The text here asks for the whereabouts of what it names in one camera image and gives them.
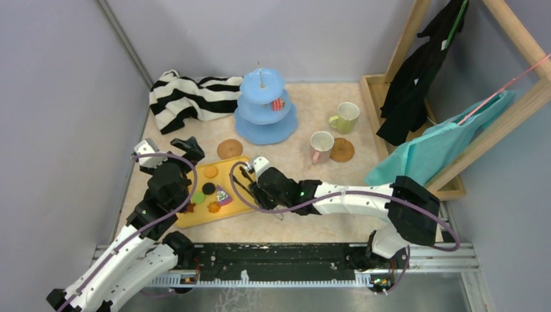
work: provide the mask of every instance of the blue tiered cake stand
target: blue tiered cake stand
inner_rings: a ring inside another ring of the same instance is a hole
[[[266,145],[279,143],[293,133],[298,125],[296,107],[284,87],[285,81],[274,69],[260,68],[245,75],[234,113],[240,136],[252,144]],[[274,111],[272,102],[278,98],[285,105]]]

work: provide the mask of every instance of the yellow tray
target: yellow tray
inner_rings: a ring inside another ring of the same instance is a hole
[[[220,185],[227,193],[230,195],[232,202],[222,206],[220,210],[217,213],[210,213],[207,206],[210,202],[216,202],[216,192],[211,195],[205,195],[205,201],[203,201],[200,204],[197,204],[194,207],[193,213],[177,213],[176,216],[178,217],[178,221],[174,224],[177,228],[189,228],[190,226],[197,226],[199,224],[204,224],[207,222],[212,222],[216,220],[220,220],[223,218],[227,218],[229,216],[236,216],[242,213],[247,213],[252,211],[251,208],[249,208],[247,205],[245,205],[243,202],[241,202],[235,193],[233,192],[233,189],[231,188],[230,182],[229,182],[229,171],[233,164],[235,164],[237,161],[244,161],[248,162],[249,159],[244,156],[234,157],[230,159],[226,159],[224,161],[218,161],[211,164],[202,164],[200,166],[196,167],[197,175],[199,177],[199,184],[197,185],[197,191],[201,191],[203,188],[203,185],[205,183],[211,182],[215,186]],[[218,174],[216,177],[209,179],[205,177],[204,171],[205,168],[208,166],[215,166],[218,169]],[[245,179],[239,169],[237,168],[234,172],[235,177],[241,182],[243,185],[247,186],[249,185],[249,181]],[[192,180],[193,182],[193,173],[188,173],[188,178]],[[247,193],[245,190],[242,190],[239,186],[237,186],[237,189],[239,189],[239,194],[241,194],[245,199],[247,199],[250,203],[254,203],[254,199]]]

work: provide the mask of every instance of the black and white striped towel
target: black and white striped towel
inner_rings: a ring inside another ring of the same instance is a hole
[[[165,135],[184,127],[189,118],[208,121],[232,114],[242,81],[243,77],[207,77],[196,83],[175,70],[166,71],[151,88],[149,108]]]

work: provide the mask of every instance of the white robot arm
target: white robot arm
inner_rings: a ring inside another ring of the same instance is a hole
[[[184,158],[192,164],[204,157],[193,137],[187,141],[175,139],[171,143],[185,150]],[[190,167],[175,160],[178,157],[160,155],[150,140],[140,142],[135,154],[142,157],[139,161],[141,171],[152,175],[144,199],[92,267],[66,289],[55,289],[49,294],[47,301],[55,311],[115,312],[167,270],[178,268],[191,277],[196,275],[196,271],[191,270],[198,265],[194,260],[194,244],[187,237],[173,232],[162,244],[156,243],[177,220],[172,213],[174,209],[190,195],[191,181],[186,177]],[[426,215],[438,215],[439,200],[407,177],[398,177],[394,183],[376,187],[333,185],[319,180],[297,183],[270,166],[264,157],[250,161],[241,168],[241,173],[251,183],[245,187],[234,177],[234,191],[238,194],[236,185],[242,187],[255,198],[258,206],[255,209],[262,212],[278,213],[272,209],[281,205],[292,207],[288,210],[299,215],[351,213],[386,220],[385,227],[371,234],[364,253],[364,257],[376,265],[386,263],[410,243],[424,246],[435,243],[437,224]],[[248,175],[252,173],[256,181]],[[410,203],[421,207],[421,213],[406,207]]]
[[[293,212],[299,215],[351,213],[386,220],[389,224],[375,231],[370,238],[370,251],[380,257],[390,259],[410,243],[435,244],[437,223],[426,215],[438,216],[440,201],[408,177],[397,177],[394,183],[376,187],[334,185],[319,180],[297,183],[270,166],[265,157],[254,158],[241,173],[244,176],[256,174],[257,181],[250,184],[247,191],[265,209],[277,205],[296,207],[311,202]],[[404,204],[408,203],[424,211],[405,207]]]

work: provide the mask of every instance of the black macaron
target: black macaron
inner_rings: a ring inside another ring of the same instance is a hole
[[[214,184],[208,182],[203,185],[203,193],[205,195],[211,195],[214,194],[214,192],[216,192],[216,186],[214,186]]]

